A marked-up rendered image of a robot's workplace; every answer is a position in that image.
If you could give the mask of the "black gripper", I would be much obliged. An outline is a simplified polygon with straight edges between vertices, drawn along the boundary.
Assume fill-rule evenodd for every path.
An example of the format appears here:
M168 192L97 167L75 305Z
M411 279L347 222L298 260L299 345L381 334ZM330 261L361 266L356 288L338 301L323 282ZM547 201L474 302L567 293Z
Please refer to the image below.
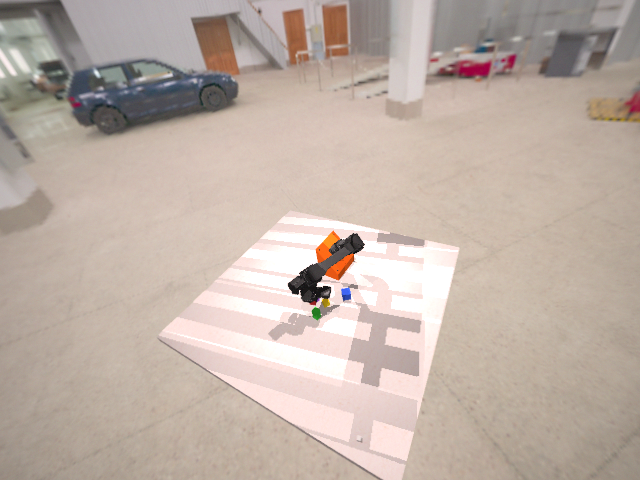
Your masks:
M315 284L314 286L310 286L310 287L313 287L316 290L316 295L317 295L316 302L318 298L324 298L324 299L330 298L330 294L332 291L331 286L317 287L317 284ZM310 287L308 287L306 284L306 288L310 288ZM303 288L300 290L300 293L301 293L300 296L302 295L302 291L303 291ZM294 295L298 295L298 294L299 294L299 291Z

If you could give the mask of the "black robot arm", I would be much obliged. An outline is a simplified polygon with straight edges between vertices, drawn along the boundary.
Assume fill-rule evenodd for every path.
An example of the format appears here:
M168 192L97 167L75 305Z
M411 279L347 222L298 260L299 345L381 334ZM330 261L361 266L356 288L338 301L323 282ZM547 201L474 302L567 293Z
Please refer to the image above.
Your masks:
M365 244L357 233L353 233L345 240L339 239L328 250L332 255L323 262L311 264L301 272L300 275L291 280L287 285L290 291L296 294L303 288L301 300L311 303L316 301L316 290L313 287L319 283L327 270L345 258L347 255L356 254L361 251ZM306 284L310 288L306 288Z

